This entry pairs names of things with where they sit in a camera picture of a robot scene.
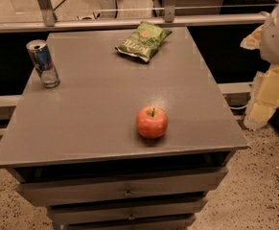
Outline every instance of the drawer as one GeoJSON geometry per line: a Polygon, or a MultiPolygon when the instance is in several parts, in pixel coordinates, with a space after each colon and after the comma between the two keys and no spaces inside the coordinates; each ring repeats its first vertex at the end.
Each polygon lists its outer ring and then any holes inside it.
{"type": "Polygon", "coordinates": [[[193,197],[191,194],[144,197],[111,201],[111,203],[54,207],[54,209],[48,210],[48,217],[60,225],[111,220],[133,221],[152,217],[193,214],[199,212],[206,202],[206,198],[193,197]]]}
{"type": "Polygon", "coordinates": [[[165,218],[141,218],[134,221],[117,220],[112,222],[73,224],[65,230],[164,230],[184,229],[190,226],[196,217],[194,215],[180,215],[165,218]]]}
{"type": "Polygon", "coordinates": [[[17,191],[34,206],[107,201],[214,190],[227,168],[153,172],[126,176],[20,184],[17,191]]]}

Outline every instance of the silver can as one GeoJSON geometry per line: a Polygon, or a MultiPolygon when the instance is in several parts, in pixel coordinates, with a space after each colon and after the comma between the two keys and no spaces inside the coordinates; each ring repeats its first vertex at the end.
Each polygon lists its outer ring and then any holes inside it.
{"type": "Polygon", "coordinates": [[[60,79],[46,42],[34,40],[29,42],[26,48],[43,86],[52,88],[59,85],[60,79]]]}

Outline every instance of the concrete floor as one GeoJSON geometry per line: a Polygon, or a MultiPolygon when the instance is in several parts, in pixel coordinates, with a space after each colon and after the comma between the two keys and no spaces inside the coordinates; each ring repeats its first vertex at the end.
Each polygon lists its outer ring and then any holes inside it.
{"type": "MultiPolygon", "coordinates": [[[[58,17],[61,20],[76,20],[77,16],[91,16],[94,9],[74,9],[72,4],[79,1],[66,3],[58,11],[58,17]]],[[[150,2],[146,0],[143,4],[150,5],[150,2]]],[[[0,22],[41,19],[35,0],[24,0],[23,3],[13,0],[12,7],[10,4],[11,0],[0,0],[0,22]]],[[[228,175],[217,190],[208,193],[207,205],[187,230],[279,230],[279,183],[275,178],[275,174],[279,173],[279,134],[270,125],[256,131],[243,130],[243,133],[250,149],[238,151],[233,156],[228,163],[228,175]]],[[[0,230],[53,229],[46,210],[33,207],[18,195],[14,191],[16,185],[15,179],[0,170],[0,230]]]]}

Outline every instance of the can lid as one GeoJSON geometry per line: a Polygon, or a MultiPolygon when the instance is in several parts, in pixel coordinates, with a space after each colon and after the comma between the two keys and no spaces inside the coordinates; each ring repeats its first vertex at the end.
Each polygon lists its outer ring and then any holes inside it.
{"type": "Polygon", "coordinates": [[[30,51],[37,51],[39,49],[42,49],[46,46],[46,42],[44,40],[34,40],[30,41],[27,45],[26,48],[30,51]]]}

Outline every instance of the metal post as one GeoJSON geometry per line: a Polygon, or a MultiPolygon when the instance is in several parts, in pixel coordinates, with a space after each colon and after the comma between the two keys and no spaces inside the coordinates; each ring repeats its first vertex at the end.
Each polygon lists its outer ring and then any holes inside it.
{"type": "Polygon", "coordinates": [[[165,22],[173,22],[175,16],[175,2],[176,0],[163,0],[164,20],[165,22]]]}
{"type": "Polygon", "coordinates": [[[51,0],[37,0],[42,12],[43,22],[48,27],[54,27],[56,17],[53,12],[51,0]]]}

